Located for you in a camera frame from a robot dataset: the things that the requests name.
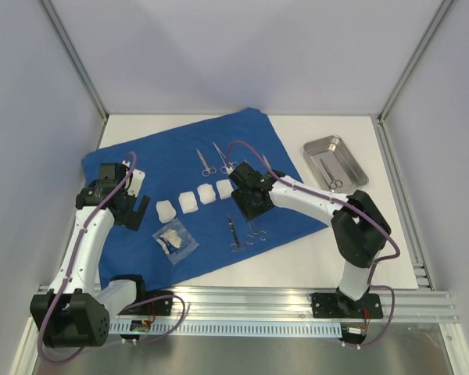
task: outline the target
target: plastic bag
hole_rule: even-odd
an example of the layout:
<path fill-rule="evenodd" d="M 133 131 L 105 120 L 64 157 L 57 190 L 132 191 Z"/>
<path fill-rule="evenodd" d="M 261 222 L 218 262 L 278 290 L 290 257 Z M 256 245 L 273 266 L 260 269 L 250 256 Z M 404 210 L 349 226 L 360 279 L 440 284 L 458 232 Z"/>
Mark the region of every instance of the plastic bag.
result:
<path fill-rule="evenodd" d="M 164 225 L 153 234 L 153 238 L 160 244 L 166 257 L 174 265 L 198 247 L 198 243 L 179 219 L 174 219 Z"/>

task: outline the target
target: gray wall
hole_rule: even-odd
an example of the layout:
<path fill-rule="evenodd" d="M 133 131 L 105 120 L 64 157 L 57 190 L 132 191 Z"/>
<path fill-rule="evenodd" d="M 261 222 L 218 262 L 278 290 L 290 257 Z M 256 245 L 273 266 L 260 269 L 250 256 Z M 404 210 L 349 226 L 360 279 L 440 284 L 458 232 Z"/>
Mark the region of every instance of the gray wall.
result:
<path fill-rule="evenodd" d="M 0 0 L 0 374 L 52 280 L 102 124 L 35 0 Z"/>
<path fill-rule="evenodd" d="M 469 0 L 456 2 L 388 118 L 438 288 L 469 344 Z"/>
<path fill-rule="evenodd" d="M 53 0 L 111 113 L 378 113 L 441 0 Z"/>

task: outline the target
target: stainless steel tray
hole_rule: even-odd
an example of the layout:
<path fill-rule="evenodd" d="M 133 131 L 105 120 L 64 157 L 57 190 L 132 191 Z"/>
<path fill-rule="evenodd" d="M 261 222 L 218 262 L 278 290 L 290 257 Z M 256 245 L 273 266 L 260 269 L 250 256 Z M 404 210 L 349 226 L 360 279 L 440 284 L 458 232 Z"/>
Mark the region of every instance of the stainless steel tray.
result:
<path fill-rule="evenodd" d="M 304 159 L 324 190 L 351 193 L 368 184 L 367 175 L 338 135 L 307 142 Z"/>

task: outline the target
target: white table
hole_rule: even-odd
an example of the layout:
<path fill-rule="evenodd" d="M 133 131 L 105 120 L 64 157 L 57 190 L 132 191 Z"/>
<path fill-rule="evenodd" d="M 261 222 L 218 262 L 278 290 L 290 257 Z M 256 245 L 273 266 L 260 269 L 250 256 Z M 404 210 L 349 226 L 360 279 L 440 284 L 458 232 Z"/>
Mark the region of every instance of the white table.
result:
<path fill-rule="evenodd" d="M 201 115 L 111 115 L 101 148 L 141 138 L 175 127 L 213 118 Z M 392 228 L 401 248 L 398 259 L 381 262 L 373 284 L 399 289 L 417 289 L 414 270 L 374 126 L 367 116 L 270 116 L 277 135 L 304 183 L 319 187 L 303 158 L 307 141 L 337 134 L 349 147 L 369 177 L 362 187 L 374 200 Z M 148 209 L 155 209 L 150 204 Z M 381 254 L 393 252 L 387 244 Z M 342 277 L 344 259 L 338 252 L 331 228 L 310 234 L 263 254 L 186 280 L 181 285 L 267 288 L 335 288 Z"/>

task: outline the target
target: blue cloth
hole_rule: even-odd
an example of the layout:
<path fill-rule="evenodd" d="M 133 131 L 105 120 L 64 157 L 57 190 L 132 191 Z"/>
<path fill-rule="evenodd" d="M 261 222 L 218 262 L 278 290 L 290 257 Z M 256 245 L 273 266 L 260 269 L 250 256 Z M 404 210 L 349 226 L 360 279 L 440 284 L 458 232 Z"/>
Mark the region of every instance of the blue cloth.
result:
<path fill-rule="evenodd" d="M 276 170 L 300 180 L 268 117 L 256 109 L 244 109 L 231 115 L 102 148 L 84 158 L 85 178 L 90 182 L 98 177 L 100 163 L 121 163 L 127 152 L 134 151 L 138 156 L 137 168 L 146 173 L 136 208 L 143 195 L 152 199 L 139 231 L 114 226 L 109 232 L 99 262 L 101 284 L 104 288 L 112 277 L 129 273 L 141 274 L 149 291 L 166 288 L 326 227 L 300 213 L 275 208 L 254 220 L 258 230 L 267 232 L 268 239 L 255 241 L 254 245 L 243 252 L 232 252 L 230 244 L 233 243 L 233 237 L 227 224 L 227 215 L 232 218 L 240 240 L 245 240 L 245 236 L 250 234 L 249 225 L 232 198 L 220 200 L 217 197 L 215 202 L 203 205 L 199 201 L 196 188 L 208 183 L 217 192 L 216 181 L 226 179 L 227 175 L 220 172 L 223 164 L 212 141 L 225 154 L 227 146 L 238 139 L 250 143 L 260 154 L 266 155 Z M 217 168 L 214 175 L 202 176 L 204 168 L 196 149 L 205 156 L 209 166 Z M 235 146 L 231 160 L 242 162 L 245 159 L 254 169 L 261 172 L 264 170 L 248 149 L 241 145 Z M 195 192 L 198 211 L 186 215 L 182 213 L 178 197 L 184 191 Z M 177 218 L 199 243 L 199 247 L 176 266 L 172 265 L 152 237 L 163 226 L 158 221 L 155 204 L 164 200 L 172 203 L 177 211 Z"/>

